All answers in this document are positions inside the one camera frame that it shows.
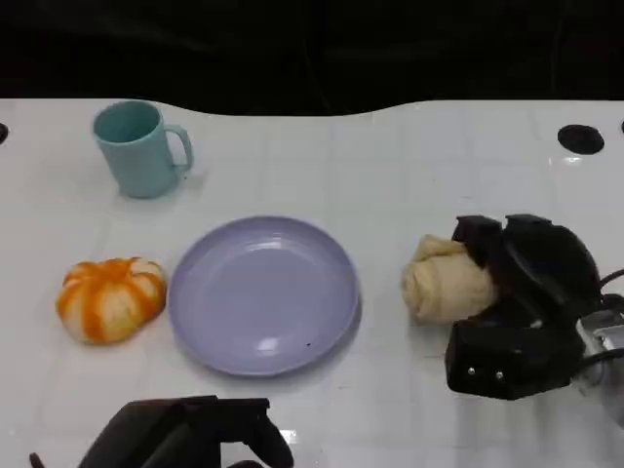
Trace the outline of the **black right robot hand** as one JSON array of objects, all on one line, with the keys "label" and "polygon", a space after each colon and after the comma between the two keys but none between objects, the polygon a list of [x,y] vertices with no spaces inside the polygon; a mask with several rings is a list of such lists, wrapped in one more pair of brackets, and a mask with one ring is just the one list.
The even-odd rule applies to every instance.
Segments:
[{"label": "black right robot hand", "polygon": [[574,327],[600,308],[600,274],[585,244],[568,228],[535,214],[506,222],[461,215],[452,239],[487,272],[495,299],[478,319],[519,328]]}]

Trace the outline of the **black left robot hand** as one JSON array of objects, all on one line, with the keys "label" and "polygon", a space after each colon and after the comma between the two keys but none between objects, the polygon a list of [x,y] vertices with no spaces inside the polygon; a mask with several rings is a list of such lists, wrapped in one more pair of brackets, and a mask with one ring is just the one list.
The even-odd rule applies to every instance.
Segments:
[{"label": "black left robot hand", "polygon": [[223,444],[243,444],[254,459],[235,467],[293,467],[288,443],[264,398],[197,396],[124,405],[97,436],[82,467],[220,467]]}]

